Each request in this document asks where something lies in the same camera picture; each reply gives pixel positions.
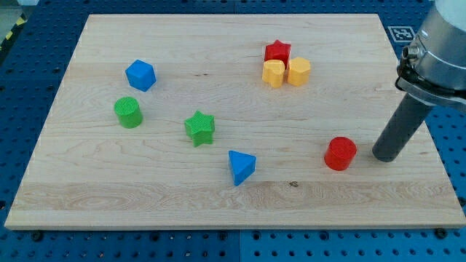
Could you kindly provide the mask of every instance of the wooden table surface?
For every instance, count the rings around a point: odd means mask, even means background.
[[[264,49],[292,44],[310,81],[272,89]],[[155,65],[143,93],[124,70]],[[466,224],[427,128],[392,163],[371,147],[403,97],[376,15],[90,15],[9,213],[9,229],[401,229]],[[137,98],[141,126],[113,112]],[[183,121],[216,118],[194,148]],[[355,141],[351,167],[323,154]],[[257,156],[233,186],[228,150]]]

